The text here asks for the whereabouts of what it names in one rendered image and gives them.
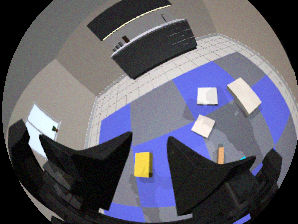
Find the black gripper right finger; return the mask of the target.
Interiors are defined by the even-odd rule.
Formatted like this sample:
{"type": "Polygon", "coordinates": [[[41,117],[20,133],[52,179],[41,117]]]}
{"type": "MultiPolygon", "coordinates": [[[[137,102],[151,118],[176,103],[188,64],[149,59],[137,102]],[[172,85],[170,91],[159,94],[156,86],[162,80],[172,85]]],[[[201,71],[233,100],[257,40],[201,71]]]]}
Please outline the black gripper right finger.
{"type": "Polygon", "coordinates": [[[166,148],[177,216],[192,214],[192,210],[212,196],[223,183],[242,175],[257,159],[253,155],[234,163],[217,164],[174,136],[168,136],[166,148]]]}

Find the light brown wooden bar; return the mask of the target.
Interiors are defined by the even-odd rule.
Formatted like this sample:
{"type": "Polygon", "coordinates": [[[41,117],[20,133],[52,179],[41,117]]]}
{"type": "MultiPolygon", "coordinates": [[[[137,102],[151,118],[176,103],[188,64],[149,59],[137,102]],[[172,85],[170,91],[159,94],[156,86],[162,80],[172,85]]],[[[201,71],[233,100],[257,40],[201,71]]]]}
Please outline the light brown wooden bar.
{"type": "Polygon", "coordinates": [[[217,164],[223,164],[223,148],[218,148],[218,157],[217,157],[217,164]]]}

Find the yellow rectangular block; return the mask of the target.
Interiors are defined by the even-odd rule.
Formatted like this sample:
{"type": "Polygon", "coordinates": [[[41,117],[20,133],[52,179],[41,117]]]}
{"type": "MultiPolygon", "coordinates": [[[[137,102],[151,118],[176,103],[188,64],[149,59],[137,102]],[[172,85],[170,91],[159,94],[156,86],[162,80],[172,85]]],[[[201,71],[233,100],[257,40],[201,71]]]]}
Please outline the yellow rectangular block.
{"type": "Polygon", "coordinates": [[[134,161],[134,176],[136,177],[152,177],[152,153],[136,153],[136,161],[134,161]]]}

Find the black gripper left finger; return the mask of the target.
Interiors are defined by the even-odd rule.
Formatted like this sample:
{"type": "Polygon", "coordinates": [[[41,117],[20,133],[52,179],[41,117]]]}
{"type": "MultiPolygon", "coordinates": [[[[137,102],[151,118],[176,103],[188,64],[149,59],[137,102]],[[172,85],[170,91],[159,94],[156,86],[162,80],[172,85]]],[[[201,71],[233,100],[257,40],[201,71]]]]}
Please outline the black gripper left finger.
{"type": "Polygon", "coordinates": [[[64,144],[56,143],[51,137],[39,136],[45,156],[57,168],[68,173],[84,186],[89,196],[96,200],[100,209],[108,210],[112,204],[118,181],[124,171],[132,147],[133,132],[125,132],[105,143],[74,151],[64,144]]]}

